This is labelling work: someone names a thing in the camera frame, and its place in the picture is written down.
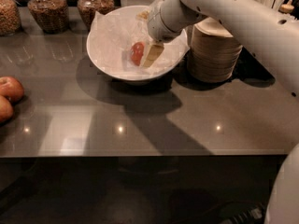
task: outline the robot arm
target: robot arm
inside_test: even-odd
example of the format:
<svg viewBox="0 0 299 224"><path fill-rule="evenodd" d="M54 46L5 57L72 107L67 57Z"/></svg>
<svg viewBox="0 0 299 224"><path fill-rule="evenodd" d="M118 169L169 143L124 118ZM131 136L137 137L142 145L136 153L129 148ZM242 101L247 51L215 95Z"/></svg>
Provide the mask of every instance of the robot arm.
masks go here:
<svg viewBox="0 0 299 224"><path fill-rule="evenodd" d="M219 21L290 92L299 95L299 21L253 0L165 0L149 35L169 42L205 16Z"/></svg>

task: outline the dark floor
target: dark floor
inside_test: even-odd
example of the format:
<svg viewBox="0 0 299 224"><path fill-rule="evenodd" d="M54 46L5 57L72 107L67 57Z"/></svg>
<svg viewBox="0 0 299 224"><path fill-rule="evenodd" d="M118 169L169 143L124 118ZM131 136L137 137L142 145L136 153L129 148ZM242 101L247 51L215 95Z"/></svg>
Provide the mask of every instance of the dark floor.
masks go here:
<svg viewBox="0 0 299 224"><path fill-rule="evenodd" d="M266 205L285 157L0 160L0 224L220 223Z"/></svg>

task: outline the gray countertop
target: gray countertop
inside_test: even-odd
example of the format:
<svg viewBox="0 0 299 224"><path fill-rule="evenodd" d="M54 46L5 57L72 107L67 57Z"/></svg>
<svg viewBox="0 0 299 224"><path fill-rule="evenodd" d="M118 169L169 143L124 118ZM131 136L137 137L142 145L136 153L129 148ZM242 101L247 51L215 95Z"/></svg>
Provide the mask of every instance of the gray countertop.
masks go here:
<svg viewBox="0 0 299 224"><path fill-rule="evenodd" d="M268 155L299 142L299 103L278 81L205 85L182 61L132 86L93 66L75 7L59 35L43 34L20 11L24 31L0 37L0 74L25 88L0 126L1 157Z"/></svg>

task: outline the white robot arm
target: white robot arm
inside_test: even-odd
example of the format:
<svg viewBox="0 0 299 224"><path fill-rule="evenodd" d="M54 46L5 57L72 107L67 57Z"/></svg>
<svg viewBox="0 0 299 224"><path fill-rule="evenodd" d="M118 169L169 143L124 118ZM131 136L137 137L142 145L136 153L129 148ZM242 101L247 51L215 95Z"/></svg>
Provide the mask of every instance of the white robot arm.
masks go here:
<svg viewBox="0 0 299 224"><path fill-rule="evenodd" d="M264 224L299 223L299 145L282 163L266 211Z"/></svg>
<svg viewBox="0 0 299 224"><path fill-rule="evenodd" d="M219 21L286 89L299 95L299 21L254 0L165 0L149 14L149 35L169 42L205 16Z"/></svg>

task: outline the countertop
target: countertop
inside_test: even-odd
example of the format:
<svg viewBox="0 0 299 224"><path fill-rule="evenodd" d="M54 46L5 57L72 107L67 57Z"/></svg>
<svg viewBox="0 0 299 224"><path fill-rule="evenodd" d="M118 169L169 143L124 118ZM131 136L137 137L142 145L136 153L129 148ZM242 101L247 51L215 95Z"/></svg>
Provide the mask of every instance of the countertop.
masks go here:
<svg viewBox="0 0 299 224"><path fill-rule="evenodd" d="M278 80L208 85L182 60L132 86L93 65L75 7L58 35L44 34L27 7L20 12L23 31L0 37L0 74L25 88L0 126L1 157L271 155L299 142L298 100Z"/></svg>

